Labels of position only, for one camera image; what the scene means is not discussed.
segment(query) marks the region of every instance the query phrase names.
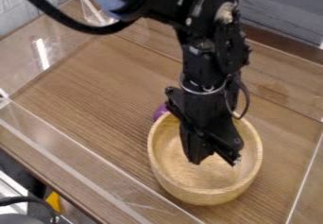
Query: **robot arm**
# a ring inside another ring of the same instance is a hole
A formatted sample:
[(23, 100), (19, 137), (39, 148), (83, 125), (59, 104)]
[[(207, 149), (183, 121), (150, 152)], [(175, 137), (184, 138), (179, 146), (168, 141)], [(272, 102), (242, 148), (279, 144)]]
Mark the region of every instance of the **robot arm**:
[[(35, 3), (62, 22), (59, 11)], [(180, 120), (180, 138), (190, 162), (200, 162), (215, 152), (231, 164), (240, 159), (243, 139), (234, 125), (242, 68), (248, 64), (250, 48), (240, 28), (238, 0), (98, 0), (104, 11), (120, 19), (114, 33), (140, 17), (150, 17), (176, 31), (183, 49), (180, 89), (167, 88), (167, 106)], [(78, 22), (66, 24), (96, 33), (99, 28)]]

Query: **black cable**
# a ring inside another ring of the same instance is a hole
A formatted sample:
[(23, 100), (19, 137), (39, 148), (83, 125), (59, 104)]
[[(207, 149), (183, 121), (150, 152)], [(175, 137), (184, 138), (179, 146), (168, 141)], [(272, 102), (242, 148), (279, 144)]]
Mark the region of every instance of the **black cable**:
[(11, 197), (11, 198), (0, 198), (0, 206), (13, 205), (21, 202), (33, 202), (41, 204), (49, 211), (52, 216), (52, 223), (58, 223), (58, 214), (52, 208), (52, 206), (40, 198), (33, 197)]
[(90, 26), (78, 22), (74, 18), (71, 18), (67, 14), (64, 14), (59, 9), (56, 9), (56, 7), (47, 0), (28, 0), (28, 1), (40, 10), (43, 10), (44, 13), (49, 17), (52, 17), (58, 22), (60, 22), (66, 26), (84, 33), (96, 34), (96, 35), (112, 34), (123, 30), (134, 23), (134, 21), (132, 22), (120, 21), (116, 24), (110, 26)]

